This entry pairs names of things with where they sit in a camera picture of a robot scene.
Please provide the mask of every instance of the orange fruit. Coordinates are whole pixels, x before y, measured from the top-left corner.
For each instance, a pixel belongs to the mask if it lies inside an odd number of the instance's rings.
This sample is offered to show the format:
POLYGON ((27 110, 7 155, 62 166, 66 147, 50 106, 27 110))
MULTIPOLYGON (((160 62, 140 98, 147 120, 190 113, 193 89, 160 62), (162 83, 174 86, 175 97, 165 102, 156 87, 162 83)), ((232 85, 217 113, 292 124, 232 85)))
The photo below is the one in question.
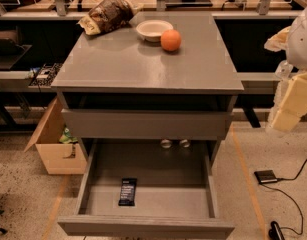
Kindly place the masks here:
POLYGON ((161 35, 161 46, 164 50, 169 52, 179 49, 181 41, 181 34, 174 29, 166 30, 161 35))

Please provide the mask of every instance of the concrete floor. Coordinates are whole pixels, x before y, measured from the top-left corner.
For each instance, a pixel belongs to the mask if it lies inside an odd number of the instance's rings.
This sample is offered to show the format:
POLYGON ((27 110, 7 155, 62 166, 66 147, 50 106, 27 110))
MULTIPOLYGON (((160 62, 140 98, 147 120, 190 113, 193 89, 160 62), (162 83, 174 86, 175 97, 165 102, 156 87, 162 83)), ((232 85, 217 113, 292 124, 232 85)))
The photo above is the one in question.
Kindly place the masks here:
MULTIPOLYGON (((268 135, 265 122, 261 124, 255 129, 246 121, 234 121, 212 168, 220 217, 235 224, 229 240, 268 239, 272 220, 300 231, 294 203, 259 186, 253 173, 272 169, 277 177, 294 177, 307 158, 307 122, 283 138, 268 135)), ((57 225, 59 215, 73 213, 82 176, 48 175, 35 148, 23 152, 30 137, 31 133, 0 133, 0 227, 8 230, 0 239, 84 239, 67 236, 57 225)), ((296 181, 270 186, 292 196, 303 212, 304 234, 283 230, 285 239, 307 239, 307 165, 296 181)))

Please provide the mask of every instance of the white robot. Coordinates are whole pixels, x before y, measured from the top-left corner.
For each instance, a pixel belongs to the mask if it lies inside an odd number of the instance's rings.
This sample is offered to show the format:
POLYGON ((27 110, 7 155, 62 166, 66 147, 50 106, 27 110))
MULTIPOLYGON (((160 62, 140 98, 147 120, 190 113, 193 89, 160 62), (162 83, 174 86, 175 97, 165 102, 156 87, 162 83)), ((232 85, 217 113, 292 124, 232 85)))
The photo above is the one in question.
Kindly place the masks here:
POLYGON ((285 50, 286 61, 276 70, 281 77, 271 109, 267 132, 283 135, 292 129, 307 114, 307 7, 290 27, 270 38, 265 46, 272 51, 285 50), (289 78, 292 68, 298 73, 289 78))

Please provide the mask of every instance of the white bowl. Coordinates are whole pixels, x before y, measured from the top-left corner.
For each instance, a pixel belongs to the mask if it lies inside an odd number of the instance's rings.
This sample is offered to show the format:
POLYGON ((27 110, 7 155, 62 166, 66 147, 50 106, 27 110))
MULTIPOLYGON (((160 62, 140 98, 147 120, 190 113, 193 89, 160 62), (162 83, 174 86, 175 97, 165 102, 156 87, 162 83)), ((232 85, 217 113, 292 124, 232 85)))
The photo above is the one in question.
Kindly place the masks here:
POLYGON ((163 20, 147 20, 136 27, 136 31, 147 41, 160 42, 164 31, 173 29, 171 23, 163 20))

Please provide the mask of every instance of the orange line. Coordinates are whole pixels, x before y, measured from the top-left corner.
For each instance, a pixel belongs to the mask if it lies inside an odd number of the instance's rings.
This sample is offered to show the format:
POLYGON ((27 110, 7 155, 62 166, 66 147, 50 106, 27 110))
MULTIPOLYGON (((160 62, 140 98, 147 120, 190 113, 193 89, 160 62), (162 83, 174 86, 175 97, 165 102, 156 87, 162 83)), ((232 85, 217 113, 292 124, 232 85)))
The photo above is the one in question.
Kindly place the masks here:
POLYGON ((247 185, 247 189, 249 191, 249 195, 250 195, 250 198, 251 198, 251 201, 252 201, 253 209, 255 211, 256 218, 257 218, 257 221, 259 223, 260 229, 263 233, 263 239, 267 240, 268 239, 268 231, 266 230, 265 220, 263 218, 261 208, 260 208, 260 205, 259 205, 259 201, 256 197, 256 193, 255 193, 255 190, 254 190, 253 185, 252 185, 252 181, 251 181, 251 178, 250 178, 250 175, 249 175, 248 167, 247 167, 246 161, 245 161, 245 156, 242 152, 240 142, 239 142, 237 136, 234 133, 233 124, 231 125, 230 131, 232 133, 235 151, 236 151, 236 154, 237 154, 237 156, 240 160, 240 164, 241 164, 241 167, 242 167, 244 178, 246 180, 246 185, 247 185))
POLYGON ((47 240, 49 238, 52 227, 53 227, 54 222, 57 218, 58 210, 59 210, 62 198, 63 198, 64 191, 65 191, 67 184, 69 182, 69 179, 70 179, 70 175, 65 175, 62 179, 61 185, 59 187, 59 191, 57 193, 57 196, 56 196, 56 199, 54 201, 51 213, 49 215, 47 226, 46 226, 44 233, 43 233, 43 236, 42 236, 42 240, 47 240))

